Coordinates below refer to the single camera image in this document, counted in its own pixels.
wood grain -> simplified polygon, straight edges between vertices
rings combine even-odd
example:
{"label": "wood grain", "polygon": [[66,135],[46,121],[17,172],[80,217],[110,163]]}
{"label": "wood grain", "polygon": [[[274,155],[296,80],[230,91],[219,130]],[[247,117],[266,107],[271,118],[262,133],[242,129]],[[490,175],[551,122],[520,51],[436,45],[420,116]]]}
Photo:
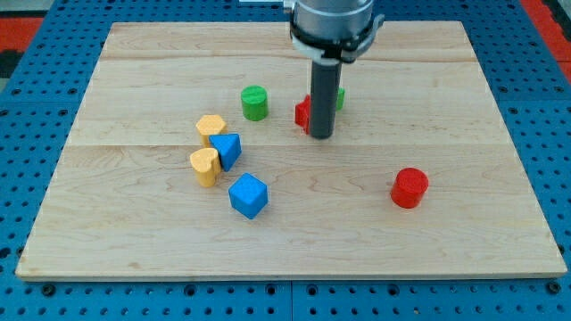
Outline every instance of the wood grain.
{"label": "wood grain", "polygon": [[[334,136],[294,104],[309,61],[281,23],[114,24],[17,275],[27,281],[473,279],[567,271],[459,22],[387,22],[343,67]],[[245,120],[239,93],[269,91]],[[242,156],[194,179],[194,124],[219,113]],[[388,194],[429,176],[420,207]],[[269,185],[250,221],[229,206],[244,172]]]}

blue cube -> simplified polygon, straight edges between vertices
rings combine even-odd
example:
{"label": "blue cube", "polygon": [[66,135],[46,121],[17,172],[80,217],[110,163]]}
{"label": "blue cube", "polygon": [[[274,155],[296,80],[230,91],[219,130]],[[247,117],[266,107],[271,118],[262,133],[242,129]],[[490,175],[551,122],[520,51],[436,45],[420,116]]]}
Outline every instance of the blue cube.
{"label": "blue cube", "polygon": [[230,204],[253,219],[268,204],[268,186],[250,173],[244,173],[228,189]]}
{"label": "blue cube", "polygon": [[209,140],[212,147],[218,150],[220,164],[224,171],[230,171],[240,154],[242,146],[240,145],[240,135],[238,134],[220,134],[210,135]]}

metal cylinder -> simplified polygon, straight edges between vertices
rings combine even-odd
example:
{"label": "metal cylinder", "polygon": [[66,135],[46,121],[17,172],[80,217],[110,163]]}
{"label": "metal cylinder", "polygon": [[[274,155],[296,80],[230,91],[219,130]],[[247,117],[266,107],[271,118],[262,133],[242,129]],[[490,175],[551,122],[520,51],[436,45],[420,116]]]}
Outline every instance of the metal cylinder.
{"label": "metal cylinder", "polygon": [[333,134],[340,77],[341,63],[333,66],[311,64],[310,135],[317,139]]}
{"label": "metal cylinder", "polygon": [[324,40],[345,40],[359,35],[371,20],[374,0],[297,0],[294,24]]}

red cylinder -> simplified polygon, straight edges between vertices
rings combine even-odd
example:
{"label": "red cylinder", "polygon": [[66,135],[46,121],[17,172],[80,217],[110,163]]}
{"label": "red cylinder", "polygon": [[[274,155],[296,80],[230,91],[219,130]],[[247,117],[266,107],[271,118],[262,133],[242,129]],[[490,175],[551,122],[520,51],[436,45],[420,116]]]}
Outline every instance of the red cylinder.
{"label": "red cylinder", "polygon": [[407,168],[399,172],[394,180],[391,198],[405,209],[413,209],[420,204],[428,189],[428,177],[419,169]]}

blue pegboard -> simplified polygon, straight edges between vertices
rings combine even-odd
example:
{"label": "blue pegboard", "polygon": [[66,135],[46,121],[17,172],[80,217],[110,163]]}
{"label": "blue pegboard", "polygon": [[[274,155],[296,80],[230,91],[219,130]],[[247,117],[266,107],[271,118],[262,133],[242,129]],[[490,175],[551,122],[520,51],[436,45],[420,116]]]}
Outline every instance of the blue pegboard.
{"label": "blue pegboard", "polygon": [[[376,11],[388,20],[463,22],[568,263],[571,89],[519,2],[382,1]],[[568,276],[172,284],[26,284],[15,277],[113,22],[286,20],[279,6],[238,7],[235,0],[55,1],[0,95],[0,319],[569,319]]]}

